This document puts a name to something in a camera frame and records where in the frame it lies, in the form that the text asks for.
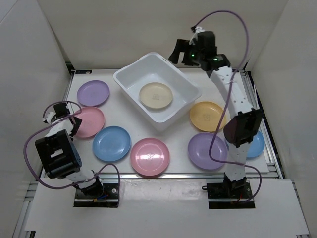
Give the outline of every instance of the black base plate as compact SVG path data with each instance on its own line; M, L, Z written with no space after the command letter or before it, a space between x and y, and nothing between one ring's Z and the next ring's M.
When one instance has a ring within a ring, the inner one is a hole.
M94 202L95 197L85 196L80 190L76 190L74 207L118 207L118 184L103 183L106 199Z
M255 208L254 201L243 203L252 196L250 184L247 182L241 190L231 193L224 191L223 183L207 183L209 209Z

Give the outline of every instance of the plate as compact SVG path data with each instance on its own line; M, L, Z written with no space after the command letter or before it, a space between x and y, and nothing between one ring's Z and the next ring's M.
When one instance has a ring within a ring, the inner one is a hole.
M216 170L224 165L224 163L213 161L209 156L212 137L213 133L202 132L195 135L188 143L189 158L196 166L205 170ZM217 160L225 161L227 151L224 141L217 136L211 149L211 155Z
M257 134L253 137L253 141L251 142L247 153L247 158L254 158L256 156L259 156L264 150L264 145L265 142L263 135L260 131L258 131Z
M108 126L95 136L93 142L94 154L107 162L123 158L130 150L131 138L129 133L119 126Z
M79 88L77 100L84 106L98 106L106 101L109 94L109 87L105 82L92 80Z
M82 108L81 114L76 117L83 120L76 134L79 138L88 138L96 135L105 124L103 112L95 107Z
M162 83L148 83L140 90L140 101L153 109L167 107L173 100L173 93L169 87Z
M162 173L169 164L168 147L155 138L145 138L138 141L131 150L132 167L145 176L155 176Z
M214 132L217 129L223 109L212 102L200 102L195 104L190 110L190 120L199 130ZM226 124L224 116L220 128Z

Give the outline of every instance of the white wall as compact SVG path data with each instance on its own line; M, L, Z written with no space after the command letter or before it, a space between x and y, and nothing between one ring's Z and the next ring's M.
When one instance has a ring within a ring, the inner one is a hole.
M252 71L288 178L317 237L317 1L290 0Z
M39 0L62 47L76 69L120 68L148 52L168 57L176 39L190 39L190 27L219 9L239 13L251 38L255 59L288 0ZM214 31L220 53L237 66L245 49L240 22L219 13L202 24Z
M24 142L43 128L43 109L62 99L69 80L36 0L18 0L13 5L11 0L0 1L1 238L12 236L26 189L33 180L23 160ZM29 157L38 170L41 163L33 141Z

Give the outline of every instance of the purple plate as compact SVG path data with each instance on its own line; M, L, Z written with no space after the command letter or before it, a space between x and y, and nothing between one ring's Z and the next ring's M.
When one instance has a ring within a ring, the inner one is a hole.
M189 158L195 165L205 170L216 170L224 164L215 162L209 157L212 137L213 133L202 132L191 138L188 143ZM214 141L211 155L217 160L225 161L227 159L227 147L218 136Z
M77 100L84 106L98 106L109 97L109 87L105 82L93 80L83 84L77 91Z

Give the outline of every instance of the blue plate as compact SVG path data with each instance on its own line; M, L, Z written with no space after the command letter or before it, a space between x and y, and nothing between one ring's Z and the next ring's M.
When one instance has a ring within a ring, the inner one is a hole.
M259 156L264 149L264 138L260 131L253 137L250 148L247 153L247 158Z
M130 150L129 133L119 126L108 126L97 133L93 142L94 154L107 162L123 158Z

